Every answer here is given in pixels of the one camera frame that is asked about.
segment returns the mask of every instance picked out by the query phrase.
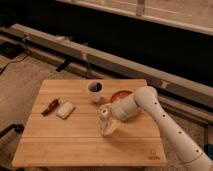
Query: cable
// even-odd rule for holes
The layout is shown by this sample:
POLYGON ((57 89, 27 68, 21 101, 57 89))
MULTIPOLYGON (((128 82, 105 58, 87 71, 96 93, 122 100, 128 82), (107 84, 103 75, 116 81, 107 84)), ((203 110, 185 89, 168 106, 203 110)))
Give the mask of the cable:
POLYGON ((26 55, 25 55, 22 59, 17 60, 17 61, 8 62, 4 67, 0 68, 0 75, 5 71, 5 69, 6 69, 10 64, 22 62, 22 61, 24 61, 24 60, 31 54, 31 51, 28 49, 28 46, 27 46, 27 44, 26 44, 26 38, 27 38, 26 35, 22 38, 22 42, 24 43, 24 49, 25 49, 25 54, 26 54, 26 55))
POLYGON ((26 55, 25 55, 22 59, 20 59, 20 60, 8 62, 3 68, 0 68, 0 75, 4 72, 4 70, 5 70, 10 64, 22 62, 22 61, 25 60, 28 56, 29 56, 29 54, 26 54, 26 55))

